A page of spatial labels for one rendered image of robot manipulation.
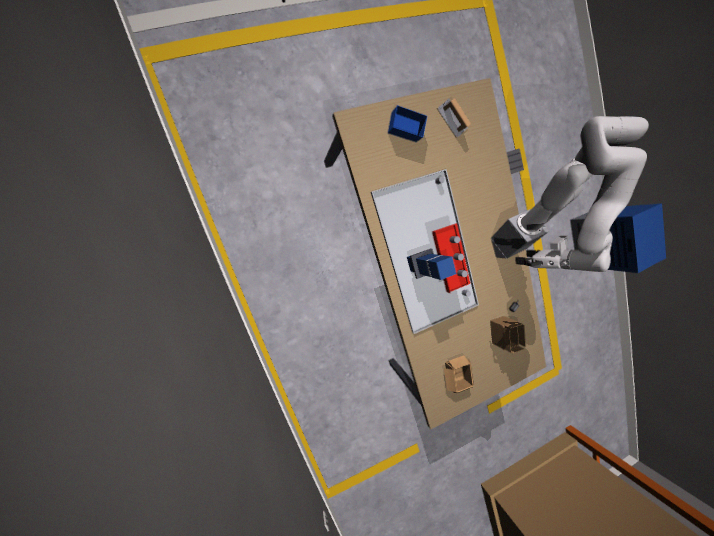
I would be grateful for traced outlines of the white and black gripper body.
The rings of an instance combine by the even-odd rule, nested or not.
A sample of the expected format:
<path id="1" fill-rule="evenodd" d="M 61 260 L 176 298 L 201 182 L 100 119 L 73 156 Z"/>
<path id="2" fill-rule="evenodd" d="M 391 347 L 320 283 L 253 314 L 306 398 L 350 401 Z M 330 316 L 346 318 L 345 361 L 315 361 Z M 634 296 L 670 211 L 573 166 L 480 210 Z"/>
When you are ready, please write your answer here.
<path id="1" fill-rule="evenodd" d="M 543 264 L 533 266 L 533 268 L 562 268 L 560 250 L 541 250 L 532 259 L 543 261 Z"/>

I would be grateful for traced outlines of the blue open box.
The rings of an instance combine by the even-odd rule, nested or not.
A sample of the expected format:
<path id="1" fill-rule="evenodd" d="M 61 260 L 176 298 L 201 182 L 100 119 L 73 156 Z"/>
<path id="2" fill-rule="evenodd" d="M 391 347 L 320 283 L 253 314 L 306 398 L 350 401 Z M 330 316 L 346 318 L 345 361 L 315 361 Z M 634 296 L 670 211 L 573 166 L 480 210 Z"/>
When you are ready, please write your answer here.
<path id="1" fill-rule="evenodd" d="M 418 142 L 425 131 L 425 115 L 396 106 L 391 113 L 388 134 Z"/>

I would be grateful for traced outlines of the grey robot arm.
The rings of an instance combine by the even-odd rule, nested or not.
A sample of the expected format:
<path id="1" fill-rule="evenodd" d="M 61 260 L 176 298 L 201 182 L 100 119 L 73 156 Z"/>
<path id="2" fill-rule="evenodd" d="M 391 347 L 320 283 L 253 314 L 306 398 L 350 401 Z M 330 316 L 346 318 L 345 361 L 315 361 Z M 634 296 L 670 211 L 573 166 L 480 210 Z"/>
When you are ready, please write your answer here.
<path id="1" fill-rule="evenodd" d="M 613 239 L 609 229 L 629 203 L 647 160 L 644 150 L 620 145 L 640 139 L 648 126 L 642 117 L 589 119 L 582 128 L 582 147 L 576 157 L 557 171 L 541 200 L 527 214 L 518 217 L 517 226 L 523 233 L 537 235 L 544 224 L 580 195 L 582 184 L 592 174 L 604 175 L 577 237 L 578 250 L 568 250 L 568 236 L 559 236 L 550 243 L 551 249 L 560 249 L 563 269 L 608 270 Z"/>

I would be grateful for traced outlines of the sanding float with wooden handle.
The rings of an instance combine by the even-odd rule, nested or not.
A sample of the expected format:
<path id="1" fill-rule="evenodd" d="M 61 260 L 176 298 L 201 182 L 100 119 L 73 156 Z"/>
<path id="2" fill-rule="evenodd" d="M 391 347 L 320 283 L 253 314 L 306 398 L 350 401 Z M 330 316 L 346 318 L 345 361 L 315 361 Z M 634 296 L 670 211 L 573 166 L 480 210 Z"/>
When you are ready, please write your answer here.
<path id="1" fill-rule="evenodd" d="M 456 138 L 468 129 L 470 122 L 455 98 L 452 101 L 447 99 L 440 105 L 438 111 Z"/>

